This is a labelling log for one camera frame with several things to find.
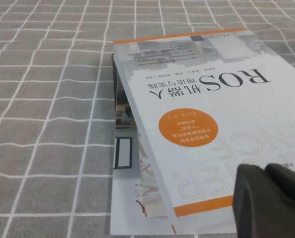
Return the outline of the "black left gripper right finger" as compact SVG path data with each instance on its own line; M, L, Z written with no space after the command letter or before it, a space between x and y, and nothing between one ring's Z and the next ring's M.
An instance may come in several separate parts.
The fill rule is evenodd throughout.
M295 203L295 172L279 164L268 164L266 174Z

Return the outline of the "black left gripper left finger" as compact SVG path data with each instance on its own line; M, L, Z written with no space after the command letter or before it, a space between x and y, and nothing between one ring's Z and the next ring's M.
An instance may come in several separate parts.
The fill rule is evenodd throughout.
M295 203L258 166L238 166L233 212L239 238L295 238Z

